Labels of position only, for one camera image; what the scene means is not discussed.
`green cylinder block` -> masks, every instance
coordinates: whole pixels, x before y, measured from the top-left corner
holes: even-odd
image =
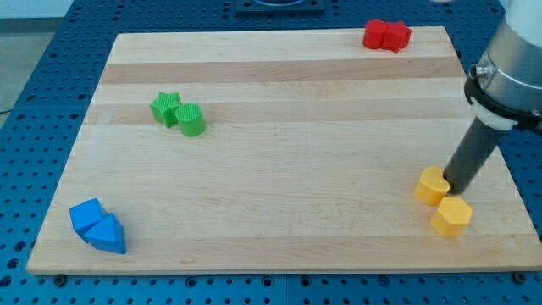
[[[180,130],[185,136],[198,136],[205,130],[202,110],[197,104],[184,103],[175,111]]]

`wooden board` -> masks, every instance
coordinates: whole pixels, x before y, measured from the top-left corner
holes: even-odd
[[[362,29],[117,37],[27,269],[36,275],[464,272],[541,269],[542,246],[498,151],[462,197],[458,238],[412,190],[472,116],[442,27],[399,54]],[[207,130],[153,121],[158,92]],[[91,197],[124,225],[99,252],[68,210]]]

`table surface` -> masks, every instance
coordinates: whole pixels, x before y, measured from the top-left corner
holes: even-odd
[[[495,0],[449,3],[330,0],[326,1],[326,13],[321,15],[235,16],[232,5],[229,1],[75,0],[16,109],[0,130],[0,302],[540,302],[542,274],[538,272],[275,274],[271,282],[263,274],[196,278],[69,277],[63,287],[56,287],[52,277],[34,277],[25,272],[31,247],[118,33],[344,28],[363,27],[373,18],[402,19],[409,26],[444,25],[466,68],[478,61],[503,14]],[[538,231],[542,219],[541,145],[539,136],[521,131],[513,131],[500,144]]]
[[[461,237],[412,195],[472,116],[443,27],[400,53],[364,29],[121,34],[27,269],[37,275],[538,270],[542,244],[497,151],[462,194]],[[196,138],[154,121],[161,92],[199,103]],[[98,252],[68,210],[98,197],[128,253]],[[67,255],[59,256],[58,251]]]

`blue pegboard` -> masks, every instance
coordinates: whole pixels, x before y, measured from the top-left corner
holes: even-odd
[[[69,277],[58,287],[52,277],[25,272],[118,33],[363,27],[370,19],[402,19],[444,25],[466,68],[503,15],[496,0],[325,3],[325,14],[236,16],[233,1],[75,0],[0,130],[0,304],[542,303],[541,273]],[[540,235],[542,137],[513,131],[501,151]]]

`red block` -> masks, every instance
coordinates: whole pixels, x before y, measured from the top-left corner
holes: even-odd
[[[382,41],[383,49],[398,53],[400,49],[408,46],[412,30],[407,28],[404,22],[387,23],[387,27]]]
[[[382,47],[384,35],[388,25],[378,19],[373,19],[365,25],[365,35],[363,36],[363,46],[370,49],[379,49]]]

